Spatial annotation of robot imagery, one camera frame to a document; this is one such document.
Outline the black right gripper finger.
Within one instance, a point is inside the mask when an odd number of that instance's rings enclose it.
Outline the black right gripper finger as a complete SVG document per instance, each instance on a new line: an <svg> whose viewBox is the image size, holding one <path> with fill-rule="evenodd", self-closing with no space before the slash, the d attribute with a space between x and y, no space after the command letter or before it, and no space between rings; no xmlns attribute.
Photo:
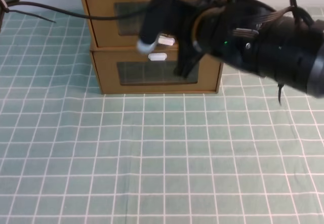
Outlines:
<svg viewBox="0 0 324 224"><path fill-rule="evenodd" d="M139 32L137 49L140 53L151 53L162 32L172 0L150 0Z"/></svg>
<svg viewBox="0 0 324 224"><path fill-rule="evenodd" d="M203 54L195 49L188 33L179 33L176 36L178 40L178 58L174 74L187 78L195 66L199 63Z"/></svg>

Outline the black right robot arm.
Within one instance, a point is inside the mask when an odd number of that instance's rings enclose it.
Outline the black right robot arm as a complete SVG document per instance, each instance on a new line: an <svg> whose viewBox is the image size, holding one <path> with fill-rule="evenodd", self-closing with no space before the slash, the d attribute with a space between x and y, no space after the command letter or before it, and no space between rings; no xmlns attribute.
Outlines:
<svg viewBox="0 0 324 224"><path fill-rule="evenodd" d="M160 34L178 41L175 74L187 77L204 55L323 97L323 21L290 0L276 10L258 0L150 0L137 49L151 53Z"/></svg>

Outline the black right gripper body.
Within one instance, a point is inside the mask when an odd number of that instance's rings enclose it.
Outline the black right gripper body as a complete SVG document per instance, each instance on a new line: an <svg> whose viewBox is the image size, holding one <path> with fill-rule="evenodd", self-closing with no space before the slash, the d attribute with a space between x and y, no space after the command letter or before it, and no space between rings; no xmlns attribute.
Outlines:
<svg viewBox="0 0 324 224"><path fill-rule="evenodd" d="M188 33L202 56L208 54L236 69L260 74L253 48L246 45L256 42L262 24L257 17L266 13L266 5L257 0L207 1L198 7L172 0L172 35Z"/></svg>

